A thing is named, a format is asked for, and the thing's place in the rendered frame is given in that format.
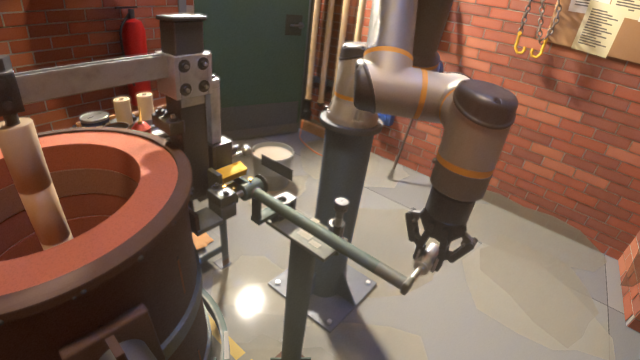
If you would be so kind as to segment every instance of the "bucket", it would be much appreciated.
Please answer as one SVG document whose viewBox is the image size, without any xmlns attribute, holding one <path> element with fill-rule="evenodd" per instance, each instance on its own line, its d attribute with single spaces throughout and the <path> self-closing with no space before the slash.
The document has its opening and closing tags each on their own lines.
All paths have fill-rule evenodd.
<svg viewBox="0 0 640 360">
<path fill-rule="evenodd" d="M 291 168 L 291 161 L 295 154 L 293 148 L 287 144 L 266 141 L 258 143 L 251 148 L 253 156 L 253 171 L 255 175 L 262 175 L 267 179 L 269 191 L 282 190 L 289 185 L 289 179 L 276 173 L 275 171 L 262 166 L 262 155 L 266 155 L 273 161 L 276 161 L 288 168 Z"/>
</svg>

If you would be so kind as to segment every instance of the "gray floor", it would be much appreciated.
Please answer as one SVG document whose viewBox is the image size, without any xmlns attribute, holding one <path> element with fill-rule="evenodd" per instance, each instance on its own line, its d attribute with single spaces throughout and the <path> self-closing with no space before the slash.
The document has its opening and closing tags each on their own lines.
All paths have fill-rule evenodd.
<svg viewBox="0 0 640 360">
<path fill-rule="evenodd" d="M 305 139 L 321 151 L 319 139 L 308 134 Z M 294 147 L 289 190 L 298 194 L 297 208 L 312 215 L 320 157 L 297 134 L 268 140 Z M 251 167 L 251 159 L 241 160 Z M 353 243 L 408 275 L 413 244 L 406 238 L 404 214 L 424 207 L 430 182 L 405 168 L 396 171 L 401 182 L 391 182 L 390 167 L 390 161 L 372 155 Z M 640 333 L 625 326 L 622 314 L 616 260 L 486 201 L 476 204 L 468 231 L 481 244 L 419 279 L 406 296 L 351 264 L 377 281 L 377 288 L 332 333 L 308 319 L 304 355 L 314 360 L 640 359 Z M 210 235 L 219 239 L 217 230 Z M 285 301 L 267 282 L 287 267 L 289 240 L 251 222 L 250 204 L 242 201 L 229 220 L 229 237 L 233 263 L 223 271 L 205 265 L 205 288 L 242 349 L 232 355 L 269 359 L 281 350 Z"/>
</svg>

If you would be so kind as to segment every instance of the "hook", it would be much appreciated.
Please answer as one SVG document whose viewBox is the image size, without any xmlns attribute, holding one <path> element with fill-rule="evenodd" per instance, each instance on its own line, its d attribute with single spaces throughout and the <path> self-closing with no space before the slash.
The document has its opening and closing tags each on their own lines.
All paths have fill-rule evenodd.
<svg viewBox="0 0 640 360">
<path fill-rule="evenodd" d="M 529 51 L 529 54 L 531 54 L 531 57 L 534 59 L 537 59 L 540 57 L 540 55 L 542 55 L 542 50 L 544 50 L 544 46 L 547 45 L 547 39 L 544 39 L 544 41 L 542 42 L 542 46 L 540 46 L 540 51 L 538 51 L 538 54 L 534 55 L 533 54 L 533 49 L 531 49 L 531 51 Z"/>
<path fill-rule="evenodd" d="M 522 50 L 518 50 L 518 43 L 520 43 L 520 36 L 522 36 L 522 31 L 518 31 L 516 42 L 513 44 L 513 50 L 516 52 L 516 54 L 524 54 L 524 52 L 527 51 L 527 48 L 525 46 L 522 47 Z"/>
</svg>

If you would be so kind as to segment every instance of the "fire extinguisher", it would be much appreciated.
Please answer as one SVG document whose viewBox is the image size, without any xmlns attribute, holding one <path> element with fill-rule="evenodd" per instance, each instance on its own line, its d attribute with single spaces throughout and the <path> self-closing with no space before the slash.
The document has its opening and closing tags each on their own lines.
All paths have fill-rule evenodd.
<svg viewBox="0 0 640 360">
<path fill-rule="evenodd" d="M 136 6 L 123 6 L 117 9 L 129 9 L 127 18 L 120 26 L 120 43 L 126 56 L 147 54 L 147 33 L 142 21 L 136 19 L 134 8 Z M 129 98 L 133 107 L 138 106 L 136 94 L 151 91 L 151 83 L 148 81 L 129 84 Z"/>
</svg>

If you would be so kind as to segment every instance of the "paper sheet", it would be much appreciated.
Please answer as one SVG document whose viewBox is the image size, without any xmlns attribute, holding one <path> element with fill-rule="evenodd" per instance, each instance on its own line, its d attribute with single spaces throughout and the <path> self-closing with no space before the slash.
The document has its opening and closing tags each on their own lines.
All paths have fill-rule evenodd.
<svg viewBox="0 0 640 360">
<path fill-rule="evenodd" d="M 624 19 L 640 16 L 640 0 L 572 0 L 569 11 L 582 12 L 585 2 L 588 7 L 571 48 L 606 58 Z"/>
</svg>

